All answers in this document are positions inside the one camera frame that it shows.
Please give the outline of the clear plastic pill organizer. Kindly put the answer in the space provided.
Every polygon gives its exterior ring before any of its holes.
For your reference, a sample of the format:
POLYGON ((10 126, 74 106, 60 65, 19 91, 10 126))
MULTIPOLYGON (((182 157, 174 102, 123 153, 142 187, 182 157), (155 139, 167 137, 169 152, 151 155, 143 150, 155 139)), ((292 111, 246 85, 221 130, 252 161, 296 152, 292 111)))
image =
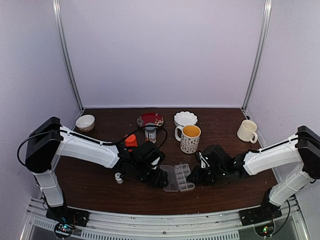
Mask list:
POLYGON ((168 185, 163 187, 165 192, 187 192, 195 188, 195 184, 187 181, 191 170, 187 163, 175 166, 161 165, 160 169, 167 172, 168 185))

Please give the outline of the orange pill bottle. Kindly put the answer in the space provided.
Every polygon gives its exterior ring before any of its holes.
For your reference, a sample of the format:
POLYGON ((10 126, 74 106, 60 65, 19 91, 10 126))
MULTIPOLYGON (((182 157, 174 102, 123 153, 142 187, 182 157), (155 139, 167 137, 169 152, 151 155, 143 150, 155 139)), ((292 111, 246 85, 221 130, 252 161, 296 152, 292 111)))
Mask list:
POLYGON ((135 134, 127 134, 125 136, 125 146, 129 152, 138 147, 138 141, 135 134))

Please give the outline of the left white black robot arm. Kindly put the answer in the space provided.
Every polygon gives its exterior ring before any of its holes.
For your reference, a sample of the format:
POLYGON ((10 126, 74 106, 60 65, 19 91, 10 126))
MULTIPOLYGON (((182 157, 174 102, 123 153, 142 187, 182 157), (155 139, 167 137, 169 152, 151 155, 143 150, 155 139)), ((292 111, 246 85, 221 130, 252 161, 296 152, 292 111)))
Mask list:
POLYGON ((116 169, 121 176, 131 174, 142 183, 154 187, 168 185, 168 174, 158 167, 165 159, 165 153, 151 141, 139 146, 127 146, 125 140, 125 137, 116 142, 98 140, 61 125, 60 119, 53 116, 20 144, 17 151, 27 145, 26 156, 25 160, 18 161, 35 177, 48 210, 61 222, 67 222, 72 218, 72 211, 66 205, 64 193, 52 168, 55 156, 71 157, 116 169))

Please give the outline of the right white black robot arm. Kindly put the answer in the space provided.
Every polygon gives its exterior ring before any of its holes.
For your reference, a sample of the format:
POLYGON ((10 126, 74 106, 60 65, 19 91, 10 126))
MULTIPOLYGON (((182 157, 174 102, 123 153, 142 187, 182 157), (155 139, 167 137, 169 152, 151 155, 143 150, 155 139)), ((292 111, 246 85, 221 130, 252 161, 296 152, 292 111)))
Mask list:
POLYGON ((198 150, 199 163, 187 180, 195 185, 213 185, 219 180, 238 181, 282 165, 296 167, 277 185, 265 192, 256 210, 259 220, 268 220, 285 201, 305 185, 320 178, 320 137, 305 125, 288 139, 231 157, 220 145, 198 150))

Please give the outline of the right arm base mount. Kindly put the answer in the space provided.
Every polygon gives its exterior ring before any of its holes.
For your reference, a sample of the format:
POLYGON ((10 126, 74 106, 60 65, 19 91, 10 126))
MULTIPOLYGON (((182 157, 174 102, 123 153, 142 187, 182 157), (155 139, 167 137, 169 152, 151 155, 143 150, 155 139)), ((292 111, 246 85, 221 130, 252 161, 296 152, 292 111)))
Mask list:
POLYGON ((281 210, 271 207, 254 207, 239 211, 241 224, 243 226, 256 225, 262 222, 270 222, 282 216, 281 210))

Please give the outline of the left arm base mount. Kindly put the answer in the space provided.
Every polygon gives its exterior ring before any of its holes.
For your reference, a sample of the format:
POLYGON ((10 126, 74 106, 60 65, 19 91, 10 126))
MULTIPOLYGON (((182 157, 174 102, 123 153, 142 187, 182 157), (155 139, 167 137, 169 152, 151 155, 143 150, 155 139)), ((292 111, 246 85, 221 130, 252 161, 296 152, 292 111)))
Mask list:
POLYGON ((90 213, 86 210, 74 208, 49 208, 45 215, 48 219, 56 220, 62 224, 86 227, 90 213))

